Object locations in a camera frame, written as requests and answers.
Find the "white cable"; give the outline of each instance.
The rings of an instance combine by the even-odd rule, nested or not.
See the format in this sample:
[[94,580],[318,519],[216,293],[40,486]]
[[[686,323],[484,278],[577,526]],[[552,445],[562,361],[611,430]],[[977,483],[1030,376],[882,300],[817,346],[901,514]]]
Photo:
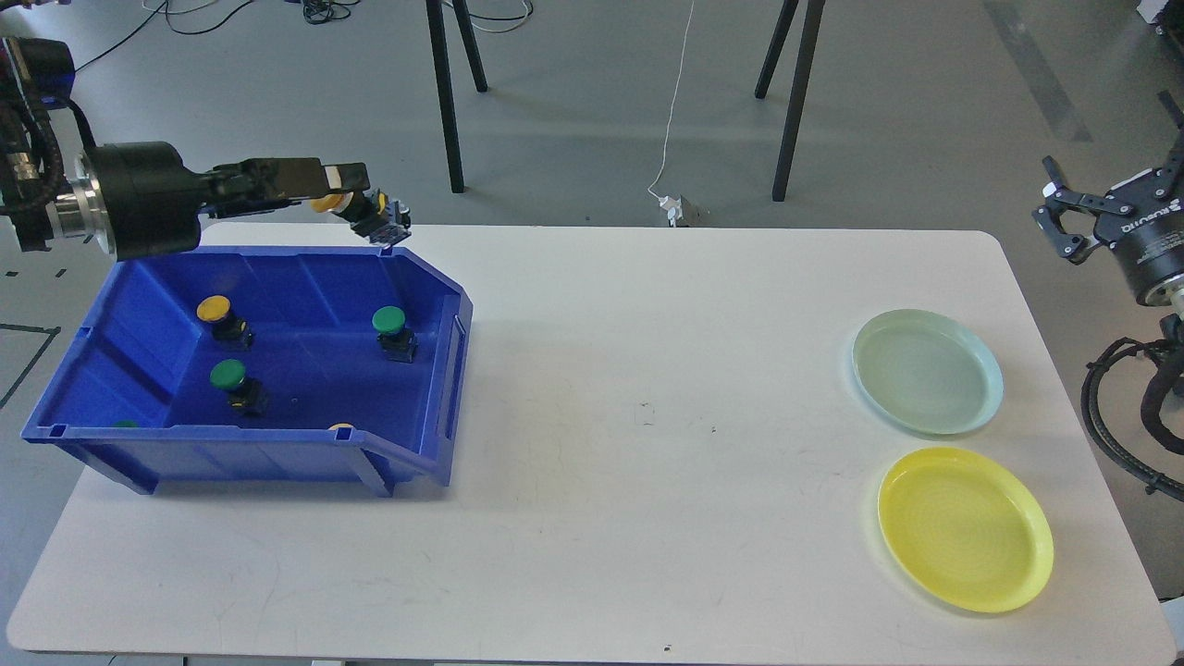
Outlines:
[[[169,12],[160,12],[160,13],[161,14],[166,14],[167,13],[170,17],[180,17],[181,14],[188,14],[188,13],[192,13],[192,12],[197,12],[198,9],[205,9],[206,7],[210,7],[211,5],[213,5],[214,2],[218,2],[218,0],[208,0],[205,5],[198,5],[197,7],[191,7],[188,9],[181,9],[180,12],[169,11]],[[140,6],[143,7],[144,9],[147,9],[147,11],[149,11],[149,12],[155,12],[156,11],[155,8],[148,6],[148,0],[140,0]]]
[[658,197],[654,192],[654,186],[658,184],[658,180],[662,180],[662,172],[665,171],[667,145],[670,143],[670,123],[674,122],[674,103],[678,100],[678,83],[682,82],[682,63],[687,58],[687,36],[690,34],[690,18],[694,15],[695,0],[690,0],[690,12],[687,14],[687,30],[682,33],[682,55],[678,56],[678,78],[674,79],[674,97],[670,98],[670,117],[667,119],[667,136],[662,140],[662,166],[658,167],[658,174],[654,177],[654,182],[650,182],[650,186],[645,188],[658,203],[662,201],[662,197]]
[[[455,8],[455,7],[452,7],[452,4],[449,2],[448,0],[443,0],[443,1],[444,1],[444,6],[445,7],[448,7],[450,9]],[[477,25],[476,23],[474,23],[471,13],[470,13],[470,18],[469,18],[469,25],[471,25],[474,30],[480,30],[481,32],[488,32],[489,34],[504,34],[507,32],[513,32],[513,31],[515,31],[515,30],[525,26],[526,21],[530,20],[530,14],[534,13],[534,2],[532,2],[530,0],[522,0],[522,8],[526,11],[526,13],[522,14],[522,17],[519,19],[519,23],[516,23],[516,24],[514,24],[510,27],[507,27],[504,30],[490,30],[488,27],[481,27],[480,25]]]

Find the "black cable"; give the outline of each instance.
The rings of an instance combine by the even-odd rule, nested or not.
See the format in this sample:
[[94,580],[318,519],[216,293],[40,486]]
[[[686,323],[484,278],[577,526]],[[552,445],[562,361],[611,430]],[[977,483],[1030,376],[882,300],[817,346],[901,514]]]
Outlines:
[[1089,371],[1086,373],[1086,380],[1081,385],[1081,416],[1086,423],[1086,431],[1094,443],[1098,444],[1098,448],[1107,457],[1118,463],[1119,467],[1146,484],[1147,494],[1159,491],[1170,498],[1184,501],[1184,485],[1162,472],[1152,469],[1135,457],[1134,454],[1126,450],[1106,427],[1098,405],[1098,389],[1101,385],[1102,377],[1115,363],[1124,358],[1133,357],[1139,352],[1146,352],[1158,366],[1160,356],[1170,351],[1171,347],[1172,345],[1166,340],[1144,344],[1131,338],[1122,338],[1106,347],[1106,351],[1098,357],[1098,360],[1087,366]]
[[251,5],[251,4],[255,2],[255,0],[246,0],[245,2],[243,2],[242,5],[239,5],[238,7],[234,7],[231,11],[231,13],[226,14],[223,18],[223,20],[215,23],[214,25],[212,25],[212,26],[210,26],[207,28],[204,28],[204,30],[197,30],[197,31],[193,31],[193,32],[188,32],[188,31],[184,31],[184,30],[176,30],[175,27],[173,27],[173,19],[170,18],[170,15],[168,13],[168,1],[169,0],[165,0],[165,5],[163,5],[163,7],[165,7],[165,23],[168,24],[168,30],[172,30],[173,32],[175,32],[178,34],[206,34],[207,32],[213,32],[213,31],[218,30],[219,27],[226,25],[226,21],[229,21],[230,18],[233,17],[234,14],[239,13],[239,11],[242,11],[243,7],[246,7],[247,5]]
[[115,46],[111,46],[111,47],[110,47],[110,49],[108,49],[107,51],[103,51],[102,53],[99,53],[99,55],[95,56],[94,58],[91,58],[91,59],[86,60],[85,63],[83,63],[83,64],[82,64],[82,66],[79,66],[79,68],[75,68],[75,73],[78,73],[78,72],[81,72],[81,71],[83,70],[83,68],[85,68],[85,66],[90,65],[91,63],[94,63],[95,60],[97,60],[97,59],[102,58],[103,56],[105,56],[105,55],[110,53],[111,51],[115,51],[115,50],[116,50],[116,49],[118,49],[120,46],[123,46],[123,44],[124,44],[124,43],[126,43],[126,41],[127,41],[128,39],[131,39],[133,37],[135,37],[135,36],[136,36],[136,33],[137,33],[137,32],[140,32],[141,30],[143,30],[143,27],[144,27],[146,25],[148,25],[148,21],[153,20],[154,18],[156,18],[156,14],[157,14],[157,13],[159,13],[159,12],[160,12],[161,9],[163,9],[163,8],[165,8],[165,7],[167,6],[167,5],[168,5],[168,0],[165,0],[163,2],[161,2],[161,4],[160,4],[160,6],[159,6],[159,7],[156,7],[155,9],[153,9],[153,11],[152,11],[152,13],[150,13],[150,14],[148,14],[148,18],[147,18],[147,19],[144,19],[142,24],[140,24],[139,26],[136,26],[136,28],[135,28],[135,30],[133,30],[131,32],[129,32],[127,37],[124,37],[123,39],[121,39],[121,40],[116,41],[116,43],[115,43]]
[[[451,2],[444,2],[444,4],[448,5],[450,8],[452,7]],[[482,17],[481,14],[474,14],[472,12],[469,12],[469,18],[481,19],[483,21],[520,21],[522,19],[529,19],[532,14],[534,14],[534,2],[530,4],[529,8],[526,11],[525,14],[517,17]]]
[[345,2],[342,0],[301,0],[304,9],[304,21],[310,25],[323,25],[330,21],[343,21],[353,15],[349,7],[361,0]]
[[49,111],[31,90],[25,90],[20,82],[17,83],[17,88],[24,108],[9,102],[9,109],[20,117],[24,130],[28,133],[30,153],[37,159],[34,166],[40,164],[44,166],[44,171],[38,178],[41,182],[41,190],[19,204],[0,205],[0,214],[2,216],[25,213],[45,206],[58,196],[58,188],[62,186],[65,174],[62,148],[58,146],[57,136],[53,135]]
[[66,105],[70,107],[70,111],[75,115],[75,124],[78,126],[78,137],[82,139],[83,147],[94,148],[95,133],[90,130],[90,121],[86,120],[86,114],[82,113],[82,107],[75,103],[73,100],[66,100]]

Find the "white table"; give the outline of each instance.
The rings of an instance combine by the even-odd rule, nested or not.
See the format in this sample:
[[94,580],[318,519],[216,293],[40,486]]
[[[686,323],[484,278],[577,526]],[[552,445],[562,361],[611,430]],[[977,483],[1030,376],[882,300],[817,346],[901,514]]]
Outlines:
[[[234,223],[217,243],[350,244]],[[999,245],[959,231],[418,228],[475,316],[452,486],[86,472],[12,619],[31,651],[459,661],[1165,666],[1164,615]],[[937,310],[1006,382],[954,446],[1016,473],[1047,589],[958,611],[899,570],[880,479],[933,444],[858,397],[871,316]]]

